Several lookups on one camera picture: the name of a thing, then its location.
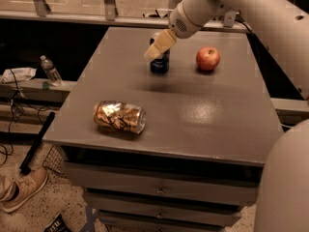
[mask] drawer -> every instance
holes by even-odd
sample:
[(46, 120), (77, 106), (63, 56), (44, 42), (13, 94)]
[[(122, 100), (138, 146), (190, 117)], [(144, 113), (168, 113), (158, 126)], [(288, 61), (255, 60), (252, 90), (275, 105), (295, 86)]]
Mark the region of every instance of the drawer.
[(224, 232), (225, 229), (217, 226), (206, 226), (196, 223), (186, 223), (180, 221), (155, 220), (146, 217), (130, 216), (124, 214), (110, 213), (106, 211), (98, 212), (98, 219), (108, 225), (143, 229), (152, 232)]
[(74, 185), (190, 199), (237, 206), (253, 204), (258, 189), (251, 183), (217, 181), (209, 178), (64, 162), (64, 171)]
[(171, 219), (218, 226), (232, 226), (241, 214), (231, 206), (213, 206), (201, 202), (182, 202), (180, 199), (151, 198), (144, 195), (129, 195), (102, 191), (99, 193), (84, 191), (87, 204), (98, 210), (145, 216), (157, 220)]

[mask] metal mesh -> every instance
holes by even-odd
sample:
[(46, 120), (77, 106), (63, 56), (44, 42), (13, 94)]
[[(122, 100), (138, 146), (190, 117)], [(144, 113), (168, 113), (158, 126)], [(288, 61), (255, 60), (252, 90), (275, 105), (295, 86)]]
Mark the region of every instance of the metal mesh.
[(55, 146), (52, 146), (42, 165), (46, 169), (51, 170), (58, 177), (67, 178), (67, 176), (62, 170), (62, 164), (61, 164), (62, 161), (63, 159), (60, 153), (58, 152)]

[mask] apple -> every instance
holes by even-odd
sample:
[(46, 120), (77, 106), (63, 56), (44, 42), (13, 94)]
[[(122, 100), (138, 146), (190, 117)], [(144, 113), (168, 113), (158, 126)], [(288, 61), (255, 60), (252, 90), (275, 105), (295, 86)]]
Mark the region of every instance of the apple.
[(213, 71), (220, 62), (219, 51), (212, 46), (205, 46), (196, 54), (197, 67), (206, 72)]

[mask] dark blue can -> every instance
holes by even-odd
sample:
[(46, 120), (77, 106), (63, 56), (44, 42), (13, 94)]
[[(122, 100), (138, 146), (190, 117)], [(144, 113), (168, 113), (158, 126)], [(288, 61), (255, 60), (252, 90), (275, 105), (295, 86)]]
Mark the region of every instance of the dark blue can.
[[(153, 34), (150, 40), (150, 44), (155, 41), (155, 38), (159, 33)], [(154, 59), (151, 62), (151, 71), (152, 73), (167, 73), (170, 68), (170, 50), (165, 51), (158, 58)]]

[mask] shoe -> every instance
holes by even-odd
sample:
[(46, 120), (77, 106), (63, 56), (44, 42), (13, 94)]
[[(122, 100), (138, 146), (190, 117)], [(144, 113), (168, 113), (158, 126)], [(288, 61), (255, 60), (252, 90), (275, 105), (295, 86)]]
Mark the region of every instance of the shoe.
[(16, 181), (19, 194), (15, 199), (3, 202), (3, 211), (6, 213), (16, 211), (44, 187), (47, 179), (48, 173), (44, 167), (41, 167), (25, 176), (21, 181)]

